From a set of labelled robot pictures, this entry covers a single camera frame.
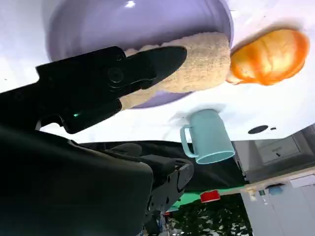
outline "white table surface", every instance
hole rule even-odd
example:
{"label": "white table surface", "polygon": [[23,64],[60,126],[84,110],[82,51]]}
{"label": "white table surface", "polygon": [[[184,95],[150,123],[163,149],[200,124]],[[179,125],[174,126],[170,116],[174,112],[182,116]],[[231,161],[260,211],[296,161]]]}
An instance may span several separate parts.
{"label": "white table surface", "polygon": [[[35,66],[48,63],[45,31],[61,0],[1,0],[0,92],[37,79]],[[233,45],[270,25],[298,25],[311,41],[304,68],[274,86],[224,83],[164,106],[122,111],[89,129],[68,135],[51,124],[43,128],[77,142],[167,140],[180,142],[185,117],[201,109],[220,112],[231,140],[279,139],[315,123],[315,1],[228,0],[234,20]],[[259,125],[276,127],[250,135]]]}

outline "red object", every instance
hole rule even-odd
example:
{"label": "red object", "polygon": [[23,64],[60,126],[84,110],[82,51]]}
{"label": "red object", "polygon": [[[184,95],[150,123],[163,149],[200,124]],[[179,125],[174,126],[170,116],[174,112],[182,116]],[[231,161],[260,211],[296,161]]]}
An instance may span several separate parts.
{"label": "red object", "polygon": [[216,201],[216,200],[221,199],[218,190],[213,190],[210,192],[204,192],[200,195],[200,198],[201,198],[202,203],[208,203],[208,202],[212,202],[212,201]]}

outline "mug handle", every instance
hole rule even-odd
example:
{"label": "mug handle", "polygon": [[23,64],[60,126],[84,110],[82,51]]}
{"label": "mug handle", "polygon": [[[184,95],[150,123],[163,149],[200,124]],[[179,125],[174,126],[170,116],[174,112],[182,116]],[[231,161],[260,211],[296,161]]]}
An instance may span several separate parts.
{"label": "mug handle", "polygon": [[190,126],[188,124],[185,124],[180,131],[181,134],[181,141],[182,141],[182,146],[184,149],[185,154],[190,157],[190,158],[197,158],[198,155],[192,153],[188,147],[187,139],[186,139],[186,134],[185,134],[185,129],[190,129]]}

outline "white wall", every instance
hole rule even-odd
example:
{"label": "white wall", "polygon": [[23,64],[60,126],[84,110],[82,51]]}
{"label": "white wall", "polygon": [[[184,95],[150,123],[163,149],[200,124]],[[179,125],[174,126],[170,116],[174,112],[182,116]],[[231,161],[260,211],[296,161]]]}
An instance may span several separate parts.
{"label": "white wall", "polygon": [[251,202],[242,193],[255,236],[312,236],[315,235],[315,187],[283,186],[283,193],[271,196],[266,191],[268,205],[256,193]]}

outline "purple bowl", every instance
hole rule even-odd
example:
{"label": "purple bowl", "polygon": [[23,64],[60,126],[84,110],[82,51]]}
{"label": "purple bowl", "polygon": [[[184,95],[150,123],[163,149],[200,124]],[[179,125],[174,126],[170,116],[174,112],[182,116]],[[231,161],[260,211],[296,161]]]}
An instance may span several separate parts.
{"label": "purple bowl", "polygon": [[[140,49],[215,31],[232,44],[233,21],[222,0],[66,0],[49,24],[47,48],[56,61],[110,46]],[[188,94],[160,91],[134,108],[164,105]]]}

